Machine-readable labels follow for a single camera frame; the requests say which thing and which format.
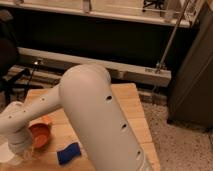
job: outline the blue cloth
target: blue cloth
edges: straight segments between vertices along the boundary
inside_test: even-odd
[[[81,151],[78,143],[72,143],[64,150],[57,152],[59,165],[64,165],[70,162],[73,158],[81,156]]]

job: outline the hole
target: hole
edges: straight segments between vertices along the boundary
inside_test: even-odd
[[[126,130],[126,127],[127,127],[127,125],[126,125],[126,124],[123,124],[123,126],[121,127],[122,131],[125,131],[125,130]]]
[[[112,100],[112,96],[107,96],[106,100],[107,101]]]
[[[137,160],[139,160],[140,157],[141,157],[141,151],[138,151],[138,152],[137,152]]]

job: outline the metal bar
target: metal bar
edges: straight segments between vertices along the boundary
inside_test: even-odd
[[[68,69],[77,64],[96,63],[106,67],[112,78],[134,81],[143,84],[158,85],[167,87],[171,80],[171,72],[162,70],[161,73],[155,73],[155,68],[129,65],[117,62],[109,62],[104,60],[90,59],[79,56],[72,56],[60,53],[46,52],[34,49],[19,48],[22,60],[33,62],[42,60],[41,65],[59,69]]]
[[[159,73],[160,70],[162,69],[162,67],[164,66],[165,59],[166,59],[166,57],[168,55],[168,52],[169,52],[169,50],[171,48],[171,45],[173,43],[173,40],[174,40],[174,37],[176,35],[177,29],[178,29],[178,27],[180,25],[180,22],[181,22],[181,20],[182,20],[182,18],[184,16],[184,13],[186,11],[186,8],[187,8],[189,2],[190,2],[190,0],[185,0],[183,8],[181,9],[181,13],[180,13],[180,15],[178,17],[178,20],[177,20],[177,22],[175,24],[175,27],[174,27],[174,29],[172,31],[172,34],[171,34],[170,38],[169,38],[169,41],[168,41],[168,44],[167,44],[166,49],[164,51],[164,54],[163,54],[163,56],[162,56],[162,58],[160,60],[160,63],[157,64],[156,73]]]

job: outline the cable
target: cable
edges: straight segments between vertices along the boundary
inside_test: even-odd
[[[30,82],[32,81],[34,72],[38,70],[38,67],[39,67],[39,64],[40,64],[40,63],[41,63],[40,60],[34,62],[33,71],[32,71],[32,73],[30,74],[30,78],[29,78],[29,80],[28,80],[28,82],[27,82],[27,84],[26,84],[26,88],[25,88],[25,90],[24,90],[24,95],[25,95],[25,96],[27,95],[27,92],[28,92],[28,90],[29,90],[29,85],[30,85]]]

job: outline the black panel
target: black panel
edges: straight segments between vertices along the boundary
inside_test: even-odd
[[[20,46],[155,67],[172,27],[9,8]],[[166,60],[173,74],[197,29],[178,30]]]

